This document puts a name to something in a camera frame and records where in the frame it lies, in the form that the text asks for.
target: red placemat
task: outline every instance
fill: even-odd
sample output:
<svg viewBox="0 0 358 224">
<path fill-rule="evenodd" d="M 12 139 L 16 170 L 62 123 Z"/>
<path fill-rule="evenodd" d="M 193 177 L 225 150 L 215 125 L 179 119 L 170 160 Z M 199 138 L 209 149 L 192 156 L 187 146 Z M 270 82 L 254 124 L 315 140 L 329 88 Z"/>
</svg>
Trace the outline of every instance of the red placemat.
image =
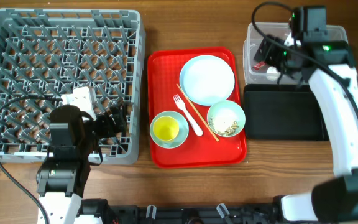
<svg viewBox="0 0 358 224">
<path fill-rule="evenodd" d="M 219 142 L 217 142 L 177 87 L 182 67 L 187 61 L 199 55 L 214 55 L 230 65 L 234 72 L 236 84 L 228 100 L 235 101 L 241 105 L 234 56 L 227 48 L 211 47 L 203 49 L 163 50 L 153 53 L 147 62 L 150 123 L 156 115 L 163 111 L 177 111 L 185 116 L 173 101 L 173 96 L 179 94 L 186 103 L 189 113 L 204 132 L 201 137 L 198 137 L 189 125 L 190 130 L 187 140 L 181 146 L 174 149 L 164 149 L 151 140 L 152 159 L 161 168 L 171 169 L 237 164 L 247 154 L 244 130 L 237 136 L 230 138 L 218 136 Z M 193 104 L 206 120 L 209 106 Z"/>
</svg>

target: white fork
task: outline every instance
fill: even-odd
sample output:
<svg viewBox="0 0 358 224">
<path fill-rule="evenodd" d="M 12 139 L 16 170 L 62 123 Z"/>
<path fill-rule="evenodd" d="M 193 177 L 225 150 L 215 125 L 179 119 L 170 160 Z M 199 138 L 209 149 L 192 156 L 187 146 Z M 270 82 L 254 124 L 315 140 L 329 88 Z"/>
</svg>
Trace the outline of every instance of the white fork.
<svg viewBox="0 0 358 224">
<path fill-rule="evenodd" d="M 183 100 L 180 98 L 180 96 L 178 94 L 173 96 L 173 100 L 177 104 L 178 108 L 181 109 L 185 113 L 185 115 L 187 117 L 187 120 L 189 120 L 190 125 L 193 128 L 193 130 L 196 133 L 196 135 L 197 136 L 202 136 L 203 135 L 203 130 L 201 130 L 201 128 L 198 126 L 198 124 L 194 120 L 194 118 L 189 114 L 189 111 L 187 111 L 185 102 L 183 102 Z"/>
</svg>

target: wooden table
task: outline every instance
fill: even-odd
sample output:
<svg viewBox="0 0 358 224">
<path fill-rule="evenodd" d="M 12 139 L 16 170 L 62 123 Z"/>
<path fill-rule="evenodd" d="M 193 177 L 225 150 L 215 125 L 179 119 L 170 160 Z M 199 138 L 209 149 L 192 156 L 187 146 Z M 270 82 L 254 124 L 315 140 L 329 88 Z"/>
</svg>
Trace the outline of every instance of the wooden table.
<svg viewBox="0 0 358 224">
<path fill-rule="evenodd" d="M 236 56 L 243 89 L 242 46 L 252 10 L 261 1 L 77 1 L 0 0 L 1 7 L 135 9 L 146 29 L 146 55 L 156 50 L 225 46 Z M 288 1 L 290 6 L 325 4 L 329 24 L 343 26 L 353 46 L 358 69 L 358 1 Z M 262 9 L 257 20 L 285 22 L 288 13 Z M 147 135 L 147 84 L 142 84 L 139 160 L 133 166 L 92 167 L 84 198 L 106 198 L 110 205 L 240 205 L 270 202 L 275 195 L 309 191 L 333 177 L 328 142 L 248 141 L 241 164 L 162 170 L 150 158 Z M 40 164 L 6 164 L 6 169 L 36 194 Z M 37 207 L 0 171 L 0 223 L 35 223 Z"/>
</svg>

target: chopstick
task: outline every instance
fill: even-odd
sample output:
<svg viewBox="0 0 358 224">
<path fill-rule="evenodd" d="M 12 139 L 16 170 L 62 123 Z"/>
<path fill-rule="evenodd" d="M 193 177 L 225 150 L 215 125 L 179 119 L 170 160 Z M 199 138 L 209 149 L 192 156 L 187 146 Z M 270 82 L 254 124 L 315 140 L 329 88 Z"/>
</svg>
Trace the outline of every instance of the chopstick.
<svg viewBox="0 0 358 224">
<path fill-rule="evenodd" d="M 183 92 L 183 90 L 180 88 L 180 86 L 177 84 L 177 87 L 179 88 L 179 90 L 181 91 L 181 93 L 183 94 L 183 96 L 185 96 L 187 102 L 189 102 L 189 104 L 191 105 L 191 107 L 194 109 L 194 111 L 197 113 L 197 115 L 200 117 L 200 119 L 203 121 L 203 123 L 205 124 L 205 126 L 208 128 L 208 131 L 210 131 L 210 133 L 212 134 L 212 136 L 215 138 L 216 141 L 219 141 L 218 137 L 216 137 L 215 133 L 211 130 L 211 128 L 209 127 L 209 125 L 205 122 L 204 118 L 202 117 L 202 115 L 198 112 L 198 110 L 196 109 L 196 107 L 194 106 L 194 104 L 189 100 L 189 98 L 187 98 L 185 92 Z"/>
</svg>

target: dish rack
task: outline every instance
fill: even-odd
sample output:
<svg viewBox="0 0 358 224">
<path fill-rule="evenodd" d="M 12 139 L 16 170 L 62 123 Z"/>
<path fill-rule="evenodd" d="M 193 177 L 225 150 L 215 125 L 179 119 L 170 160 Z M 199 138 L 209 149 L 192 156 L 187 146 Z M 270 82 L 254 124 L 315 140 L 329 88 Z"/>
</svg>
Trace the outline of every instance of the dish rack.
<svg viewBox="0 0 358 224">
<path fill-rule="evenodd" d="M 0 106 L 18 96 L 96 90 L 95 113 L 122 98 L 126 133 L 101 139 L 103 164 L 132 164 L 139 155 L 140 84 L 145 30 L 133 10 L 0 9 Z M 48 116 L 62 102 L 26 100 L 0 114 L 0 160 L 46 156 Z M 99 162 L 93 152 L 90 162 Z"/>
</svg>

